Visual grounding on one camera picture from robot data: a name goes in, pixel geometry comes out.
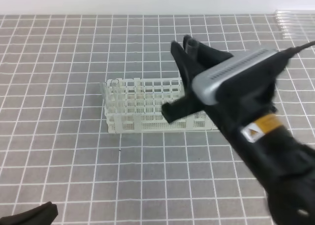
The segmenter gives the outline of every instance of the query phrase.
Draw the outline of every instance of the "white wall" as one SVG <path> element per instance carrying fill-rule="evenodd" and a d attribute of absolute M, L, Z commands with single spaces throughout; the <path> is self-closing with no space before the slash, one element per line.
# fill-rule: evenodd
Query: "white wall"
<path fill-rule="evenodd" d="M 0 14 L 216 14 L 315 9 L 315 0 L 0 0 Z"/>

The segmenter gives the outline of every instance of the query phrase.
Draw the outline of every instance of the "black cable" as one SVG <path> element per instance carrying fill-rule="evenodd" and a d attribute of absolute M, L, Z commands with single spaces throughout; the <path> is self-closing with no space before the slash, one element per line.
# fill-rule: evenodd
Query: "black cable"
<path fill-rule="evenodd" d="M 302 46 L 298 46 L 298 47 L 296 47 L 296 49 L 298 50 L 298 52 L 301 52 L 303 49 L 307 49 L 313 45 L 315 45 L 315 41 L 312 41 L 312 42 L 307 43 L 307 44 L 303 44 Z"/>
<path fill-rule="evenodd" d="M 279 54 L 286 55 L 286 58 L 289 60 L 294 55 L 300 53 L 302 50 L 307 49 L 307 48 L 309 48 L 309 47 L 311 47 L 313 45 L 315 45 L 315 41 L 312 41 L 312 42 L 307 43 L 307 44 L 303 44 L 301 46 L 288 48 L 286 50 L 283 50 L 283 51 L 279 52 Z"/>

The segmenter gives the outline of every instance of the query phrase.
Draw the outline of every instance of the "gray grid mat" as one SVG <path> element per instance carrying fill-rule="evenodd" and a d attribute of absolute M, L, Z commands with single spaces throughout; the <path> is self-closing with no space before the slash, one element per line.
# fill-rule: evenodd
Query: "gray grid mat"
<path fill-rule="evenodd" d="M 307 42 L 282 40 L 272 15 L 0 16 L 0 217 L 51 200 L 63 225 L 272 224 L 264 191 L 219 132 L 106 133 L 98 83 L 178 77 L 170 41 L 187 33 L 233 54 Z M 314 84 L 308 49 L 275 97 L 310 144 Z"/>

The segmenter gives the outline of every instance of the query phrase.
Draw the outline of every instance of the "warning label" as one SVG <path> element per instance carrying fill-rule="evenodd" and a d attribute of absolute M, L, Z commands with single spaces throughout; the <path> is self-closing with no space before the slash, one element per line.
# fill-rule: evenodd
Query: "warning label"
<path fill-rule="evenodd" d="M 282 123 L 278 120 L 277 116 L 268 114 L 244 127 L 242 129 L 242 134 L 249 142 L 254 143 L 265 134 L 280 126 L 282 126 Z"/>
<path fill-rule="evenodd" d="M 242 134 L 251 143 L 256 142 L 258 139 L 262 138 L 265 135 L 265 133 L 262 132 L 262 130 L 257 126 L 256 123 L 251 123 L 244 127 L 242 130 Z"/>

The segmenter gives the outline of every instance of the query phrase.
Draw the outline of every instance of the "black object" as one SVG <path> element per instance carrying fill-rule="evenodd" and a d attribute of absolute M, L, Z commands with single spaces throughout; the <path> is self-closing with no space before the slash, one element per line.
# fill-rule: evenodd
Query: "black object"
<path fill-rule="evenodd" d="M 51 225 L 57 215 L 57 206 L 47 202 L 24 213 L 2 217 L 0 225 Z"/>
<path fill-rule="evenodd" d="M 184 48 L 190 40 L 185 36 Z M 191 83 L 195 76 L 232 55 L 199 43 L 191 45 L 197 49 L 191 57 L 178 43 L 171 45 L 185 96 L 164 104 L 162 114 L 171 123 L 205 111 L 266 190 L 270 213 L 278 225 L 315 225 L 315 151 L 296 141 L 284 126 L 255 142 L 248 141 L 242 130 L 276 111 L 272 98 L 277 76 L 290 58 L 312 45 L 315 42 L 277 52 L 226 80 L 217 90 L 215 105 L 203 104 Z"/>

